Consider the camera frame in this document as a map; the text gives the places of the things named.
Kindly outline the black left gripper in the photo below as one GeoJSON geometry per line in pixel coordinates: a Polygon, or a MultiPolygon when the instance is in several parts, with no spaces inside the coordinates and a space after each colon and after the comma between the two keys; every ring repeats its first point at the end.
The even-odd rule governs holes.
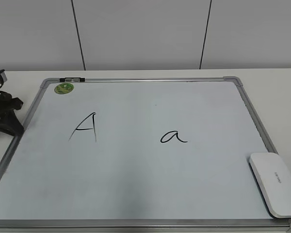
{"type": "Polygon", "coordinates": [[[0,132],[11,136],[22,136],[24,127],[15,115],[15,110],[20,110],[23,101],[13,98],[11,94],[0,91],[0,132]]]}

